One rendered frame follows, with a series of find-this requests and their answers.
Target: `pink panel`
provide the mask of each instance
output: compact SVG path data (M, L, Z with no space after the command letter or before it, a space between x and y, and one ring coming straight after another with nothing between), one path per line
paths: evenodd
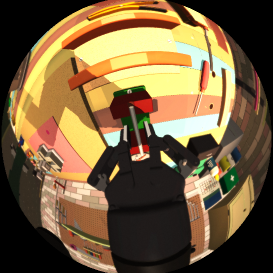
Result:
M92 169L80 158L67 141L53 116L48 119L28 140L35 152L45 144L48 149L55 149L64 160L62 173L91 173Z

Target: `cabinet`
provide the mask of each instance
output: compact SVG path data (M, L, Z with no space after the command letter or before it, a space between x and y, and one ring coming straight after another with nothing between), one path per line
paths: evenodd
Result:
M253 206L254 187L250 174L208 211L210 225L208 249L216 250L226 242L245 221Z

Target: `yellow tool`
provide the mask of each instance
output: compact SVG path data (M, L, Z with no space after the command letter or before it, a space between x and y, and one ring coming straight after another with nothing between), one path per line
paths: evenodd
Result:
M110 7L103 8L97 12L92 13L87 17L89 21L94 20L98 17L102 17L111 13L127 10L127 9L136 9L138 10L140 7L143 7L141 5L157 5L159 2L158 1L138 1L138 2L130 2L130 3L124 3L121 5L113 5ZM161 11L163 10L162 8L156 8L156 7L150 7L153 8L154 10Z

